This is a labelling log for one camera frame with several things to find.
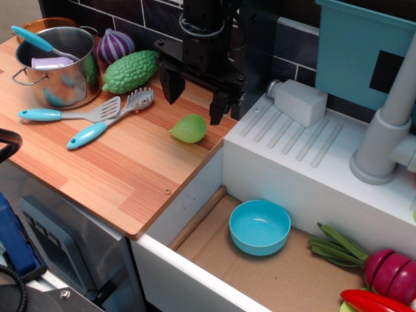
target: red pepper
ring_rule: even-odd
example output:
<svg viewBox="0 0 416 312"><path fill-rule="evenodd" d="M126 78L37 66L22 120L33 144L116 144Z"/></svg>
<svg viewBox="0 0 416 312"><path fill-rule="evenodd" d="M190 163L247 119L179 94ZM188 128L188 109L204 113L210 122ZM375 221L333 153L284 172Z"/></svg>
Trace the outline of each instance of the red pepper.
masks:
<svg viewBox="0 0 416 312"><path fill-rule="evenodd" d="M341 297L358 312L414 312L399 301L370 291L348 290Z"/></svg>

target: green bitter melon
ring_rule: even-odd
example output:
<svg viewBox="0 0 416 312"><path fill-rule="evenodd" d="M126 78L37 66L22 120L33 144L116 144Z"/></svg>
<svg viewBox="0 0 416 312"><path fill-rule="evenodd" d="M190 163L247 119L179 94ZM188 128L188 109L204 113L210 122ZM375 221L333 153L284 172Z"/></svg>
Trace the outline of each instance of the green bitter melon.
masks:
<svg viewBox="0 0 416 312"><path fill-rule="evenodd" d="M104 74L103 91L121 94L147 82L157 72L157 52L142 50L112 63Z"/></svg>

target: blue object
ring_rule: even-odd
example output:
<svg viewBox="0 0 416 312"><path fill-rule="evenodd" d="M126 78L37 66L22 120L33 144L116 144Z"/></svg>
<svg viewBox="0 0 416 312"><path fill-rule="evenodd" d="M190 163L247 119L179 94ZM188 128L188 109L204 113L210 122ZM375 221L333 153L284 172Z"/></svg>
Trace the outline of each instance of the blue object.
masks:
<svg viewBox="0 0 416 312"><path fill-rule="evenodd" d="M19 117L37 122L60 120L61 111L55 109L27 109L18 113Z"/></svg>
<svg viewBox="0 0 416 312"><path fill-rule="evenodd" d="M7 256L13 264L13 269L24 277L40 267L30 244L27 244L21 234L22 224L13 213L6 198L0 192L0 241L6 248Z"/></svg>
<svg viewBox="0 0 416 312"><path fill-rule="evenodd" d="M370 88L381 51L404 57L416 23L337 0L322 6L315 87L377 111L387 94ZM416 120L416 109L412 119Z"/></svg>
<svg viewBox="0 0 416 312"><path fill-rule="evenodd" d="M291 219L286 210L271 201L252 200L234 209L229 218L231 238L250 255L271 255L286 243Z"/></svg>
<svg viewBox="0 0 416 312"><path fill-rule="evenodd" d="M91 142L93 139L102 134L107 128L107 124L104 122L93 123L87 128L79 131L66 145L69 150L79 148L82 145Z"/></svg>
<svg viewBox="0 0 416 312"><path fill-rule="evenodd" d="M31 31L28 31L24 28L18 26L12 26L12 30L18 35L19 37L24 38L28 43L32 46L38 47L39 49L50 52L53 49L53 46L44 40L43 38L39 37L37 34L34 34Z"/></svg>

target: blue ladle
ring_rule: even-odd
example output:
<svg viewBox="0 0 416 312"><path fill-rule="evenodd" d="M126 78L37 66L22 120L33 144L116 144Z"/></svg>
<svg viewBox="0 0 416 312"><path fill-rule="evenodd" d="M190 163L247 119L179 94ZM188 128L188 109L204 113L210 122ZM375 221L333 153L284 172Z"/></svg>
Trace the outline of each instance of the blue ladle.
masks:
<svg viewBox="0 0 416 312"><path fill-rule="evenodd" d="M31 45L34 45L35 47L38 47L39 49L45 51L45 52L52 52L56 55L59 55L60 57L68 57L74 61L79 60L79 58L73 56L69 53L61 52L57 49L55 49L48 41L45 39L39 37L37 34L34 34L31 31L28 31L24 28L18 27L18 26L12 26L12 30L19 36L25 39L28 43Z"/></svg>

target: toy cabinet drawer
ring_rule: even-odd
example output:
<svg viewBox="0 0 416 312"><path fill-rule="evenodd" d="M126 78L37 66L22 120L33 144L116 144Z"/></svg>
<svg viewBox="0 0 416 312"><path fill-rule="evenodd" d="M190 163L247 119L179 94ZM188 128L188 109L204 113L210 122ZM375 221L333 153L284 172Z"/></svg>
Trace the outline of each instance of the toy cabinet drawer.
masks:
<svg viewBox="0 0 416 312"><path fill-rule="evenodd" d="M221 154L216 157L221 164ZM163 312L329 312L339 310L341 291L363 286L360 270L342 270L312 255L309 234L299 229L292 228L274 255L240 251L228 229L229 215L240 201L226 194L222 179L211 176L215 171L209 162L178 202L132 242L147 301ZM191 207L197 198L203 198L202 204ZM190 218L175 222L173 215L186 210L193 210Z"/></svg>

